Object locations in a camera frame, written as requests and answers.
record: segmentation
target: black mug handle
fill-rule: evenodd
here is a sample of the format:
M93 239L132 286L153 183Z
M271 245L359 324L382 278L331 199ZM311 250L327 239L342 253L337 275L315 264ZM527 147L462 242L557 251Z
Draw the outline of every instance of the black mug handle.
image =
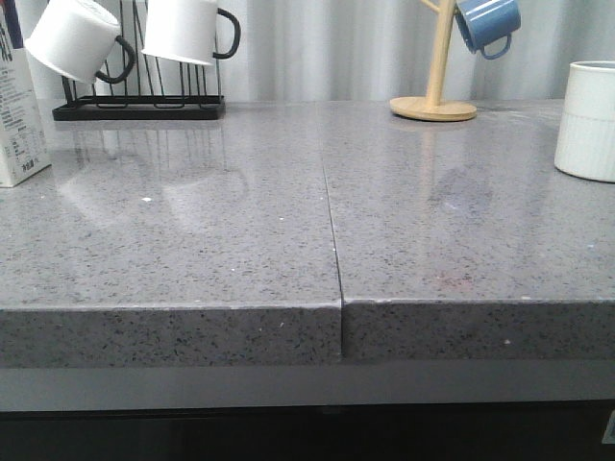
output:
M128 62L126 63L126 68L117 77L110 77L109 75L104 74L100 70L96 72L96 77L110 85L124 82L128 78L128 75L131 73L131 70L133 70L133 66L135 65L136 59L135 50L123 36L117 36L115 38L115 41L118 42L122 48L124 48L124 52L128 55Z
M229 19L233 23L233 26L234 26L234 39L233 39L233 45L231 46L231 49L227 53L213 53L213 56L217 60L227 60L228 58L232 58L234 54L237 52L237 48L239 48L239 41L241 40L241 24L239 24L239 21L237 20L236 17L234 17L232 14L230 14L226 10L222 10L221 8L218 8L218 14Z

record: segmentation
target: black metal rack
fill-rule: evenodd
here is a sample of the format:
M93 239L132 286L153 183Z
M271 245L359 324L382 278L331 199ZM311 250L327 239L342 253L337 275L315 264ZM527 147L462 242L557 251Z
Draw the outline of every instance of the black metal rack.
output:
M90 91L84 91L84 85L62 77L66 104L53 109L54 120L216 120L222 116L225 102L218 60L215 61L214 79L208 78L203 65L172 64L177 66L173 80L175 86L179 83L180 90L169 94L165 90L168 77L162 77L160 60L138 52L143 47L147 9L148 0L117 0L122 36L137 51L135 67L129 78L119 85L105 85L108 94L98 94L100 87L97 91L96 85L91 85ZM116 61L125 66L126 56L122 53L121 60ZM110 74L110 60L105 62L105 67ZM212 86L214 93L209 92Z

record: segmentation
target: countertop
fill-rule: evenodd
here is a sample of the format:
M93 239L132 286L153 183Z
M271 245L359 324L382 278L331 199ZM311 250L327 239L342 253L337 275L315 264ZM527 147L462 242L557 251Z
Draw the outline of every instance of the countertop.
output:
M615 184L553 165L561 101L53 122L0 189L0 368L615 358Z

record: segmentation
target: milk carton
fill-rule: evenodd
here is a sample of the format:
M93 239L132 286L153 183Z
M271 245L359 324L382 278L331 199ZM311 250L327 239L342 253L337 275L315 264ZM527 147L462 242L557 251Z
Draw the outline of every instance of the milk carton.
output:
M0 0L0 187L51 163L14 0Z

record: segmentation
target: rack base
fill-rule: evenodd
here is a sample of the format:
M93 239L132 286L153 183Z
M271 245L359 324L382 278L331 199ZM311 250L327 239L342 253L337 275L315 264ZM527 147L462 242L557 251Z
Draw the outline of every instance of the rack base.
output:
M458 101L443 101L439 106L428 107L425 97L404 97L392 99L390 105L402 117L432 122L460 122L477 116L477 108Z
M56 121L217 120L224 96L84 96L52 110Z

